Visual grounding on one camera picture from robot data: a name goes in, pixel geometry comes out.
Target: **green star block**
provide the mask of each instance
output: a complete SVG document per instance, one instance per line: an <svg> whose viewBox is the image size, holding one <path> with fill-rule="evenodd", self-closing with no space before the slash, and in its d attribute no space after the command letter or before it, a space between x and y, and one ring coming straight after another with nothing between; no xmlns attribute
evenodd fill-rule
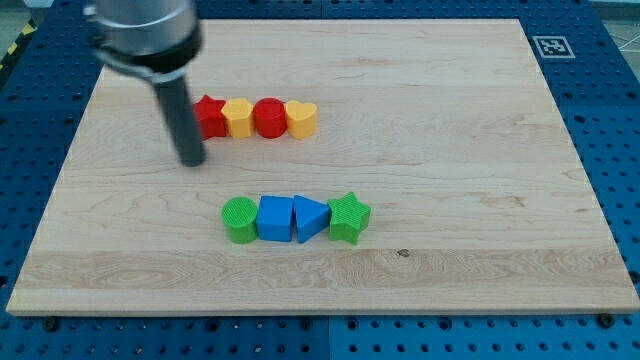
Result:
<svg viewBox="0 0 640 360"><path fill-rule="evenodd" d="M331 208L329 239L345 240L357 245L358 236L369 226L371 208L359 202L352 192L341 199L331 199L328 204Z"/></svg>
<svg viewBox="0 0 640 360"><path fill-rule="evenodd" d="M236 244L248 244L258 237L257 217L256 203L246 197L233 198L222 208L227 236Z"/></svg>

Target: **perforated metal panel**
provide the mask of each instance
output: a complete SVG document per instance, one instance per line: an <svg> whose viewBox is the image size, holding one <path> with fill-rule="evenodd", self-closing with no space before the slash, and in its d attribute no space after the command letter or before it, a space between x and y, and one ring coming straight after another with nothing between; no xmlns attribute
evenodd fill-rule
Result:
<svg viewBox="0 0 640 360"><path fill-rule="evenodd" d="M640 85L582 0L199 0L204 18L519 18L636 282ZM56 1L0 93L0 306L24 260L101 65L79 1ZM575 58L543 58L564 36ZM51 332L45 331L43 325ZM640 315L16 319L0 359L640 358Z"/></svg>

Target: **red block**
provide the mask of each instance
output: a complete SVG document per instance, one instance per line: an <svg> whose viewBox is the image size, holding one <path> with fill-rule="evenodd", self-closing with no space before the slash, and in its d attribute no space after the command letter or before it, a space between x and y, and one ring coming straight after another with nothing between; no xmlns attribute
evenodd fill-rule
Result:
<svg viewBox="0 0 640 360"><path fill-rule="evenodd" d="M205 95L193 104L193 111L196 113L198 123L200 123L200 132L202 139L207 140L212 137L226 137L227 129L224 125L224 116L222 115L222 107L226 101L215 100Z"/></svg>
<svg viewBox="0 0 640 360"><path fill-rule="evenodd" d="M265 98L256 103L253 108L256 131L267 139L280 137L287 131L287 117L284 104L276 98Z"/></svg>

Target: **blue triangular prism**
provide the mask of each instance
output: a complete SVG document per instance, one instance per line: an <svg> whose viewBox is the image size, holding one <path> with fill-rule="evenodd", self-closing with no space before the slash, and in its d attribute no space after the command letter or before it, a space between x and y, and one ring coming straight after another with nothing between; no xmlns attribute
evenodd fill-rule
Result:
<svg viewBox="0 0 640 360"><path fill-rule="evenodd" d="M330 209L326 204L296 195L293 197L293 212L301 244L329 226Z"/></svg>

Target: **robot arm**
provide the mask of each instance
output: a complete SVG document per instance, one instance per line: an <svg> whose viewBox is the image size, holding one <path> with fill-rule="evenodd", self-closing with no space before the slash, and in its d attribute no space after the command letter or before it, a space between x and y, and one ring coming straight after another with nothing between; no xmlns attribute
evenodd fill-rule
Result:
<svg viewBox="0 0 640 360"><path fill-rule="evenodd" d="M94 0L85 15L98 24L96 57L153 87L182 164L204 162L185 80L186 65L202 45L192 0Z"/></svg>

